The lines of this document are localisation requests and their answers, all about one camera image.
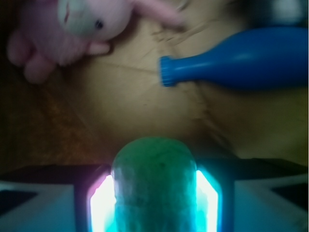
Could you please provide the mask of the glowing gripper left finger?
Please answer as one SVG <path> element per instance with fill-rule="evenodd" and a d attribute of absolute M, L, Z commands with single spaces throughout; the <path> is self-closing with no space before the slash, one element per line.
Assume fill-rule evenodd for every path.
<path fill-rule="evenodd" d="M 113 205 L 106 164 L 27 166 L 0 177 L 3 232 L 106 232 Z"/>

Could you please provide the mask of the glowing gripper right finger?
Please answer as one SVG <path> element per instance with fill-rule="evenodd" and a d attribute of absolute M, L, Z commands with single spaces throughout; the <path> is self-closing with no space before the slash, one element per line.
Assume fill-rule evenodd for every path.
<path fill-rule="evenodd" d="M 197 223 L 203 232 L 306 232 L 309 175 L 283 159 L 200 159 Z"/>

